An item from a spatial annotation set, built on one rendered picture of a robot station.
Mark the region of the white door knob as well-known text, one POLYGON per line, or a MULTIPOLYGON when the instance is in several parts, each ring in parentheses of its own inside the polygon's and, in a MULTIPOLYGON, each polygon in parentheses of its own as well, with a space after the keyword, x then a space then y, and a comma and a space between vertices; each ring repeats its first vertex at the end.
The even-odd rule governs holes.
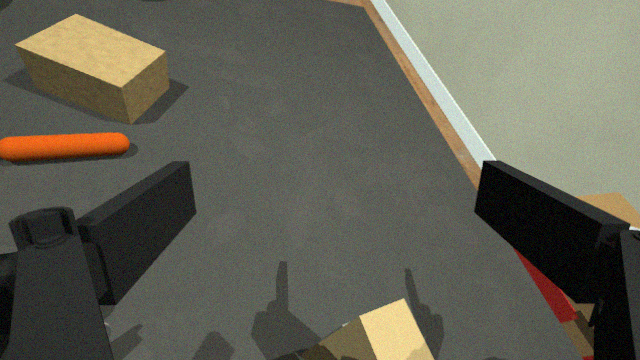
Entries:
MULTIPOLYGON (((108 335, 108 339, 109 339, 109 337, 111 335, 111 327, 110 327, 110 325, 108 323, 104 322, 104 324, 105 324, 107 335, 108 335)), ((9 349, 9 345, 8 345, 7 349, 5 349, 5 351, 4 351, 4 353, 3 353, 3 355, 2 355, 0 360, 7 360, 8 349, 9 349)))

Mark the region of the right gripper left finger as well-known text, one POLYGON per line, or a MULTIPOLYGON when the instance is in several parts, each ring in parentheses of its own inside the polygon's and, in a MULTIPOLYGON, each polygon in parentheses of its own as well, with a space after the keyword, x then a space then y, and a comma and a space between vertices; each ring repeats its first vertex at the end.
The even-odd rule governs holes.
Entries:
POLYGON ((195 214, 189 161, 172 161, 77 220, 69 207, 12 219, 0 359, 9 344, 7 360, 114 360, 100 305, 117 305, 195 214))

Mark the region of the tan rectangular box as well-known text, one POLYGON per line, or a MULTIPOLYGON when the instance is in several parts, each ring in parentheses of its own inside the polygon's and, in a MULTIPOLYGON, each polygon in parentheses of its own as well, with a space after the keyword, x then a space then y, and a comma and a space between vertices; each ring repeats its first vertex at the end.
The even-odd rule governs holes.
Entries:
POLYGON ((170 88, 166 51, 78 14, 15 47, 37 89, 129 125, 170 88))

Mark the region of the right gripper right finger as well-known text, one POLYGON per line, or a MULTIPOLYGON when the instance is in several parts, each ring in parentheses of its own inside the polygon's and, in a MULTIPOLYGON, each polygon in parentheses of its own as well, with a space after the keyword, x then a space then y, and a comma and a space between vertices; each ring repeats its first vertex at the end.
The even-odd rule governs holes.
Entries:
POLYGON ((640 229, 500 160, 474 212, 576 304, 595 304, 594 360, 640 360, 640 229))

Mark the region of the tan wooden block with round hole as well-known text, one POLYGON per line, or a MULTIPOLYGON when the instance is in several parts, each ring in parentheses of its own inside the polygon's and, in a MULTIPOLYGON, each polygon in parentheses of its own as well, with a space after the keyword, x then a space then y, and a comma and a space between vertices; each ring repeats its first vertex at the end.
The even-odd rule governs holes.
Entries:
POLYGON ((346 324, 302 353, 302 359, 434 360, 404 299, 346 324))

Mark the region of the orange-handled screwdriver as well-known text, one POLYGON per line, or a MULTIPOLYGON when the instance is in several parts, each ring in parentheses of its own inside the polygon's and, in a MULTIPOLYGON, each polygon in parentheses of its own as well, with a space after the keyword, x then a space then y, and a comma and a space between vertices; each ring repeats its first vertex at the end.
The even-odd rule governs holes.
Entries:
POLYGON ((91 133, 6 137, 0 157, 10 162, 120 155, 129 149, 121 133, 91 133))

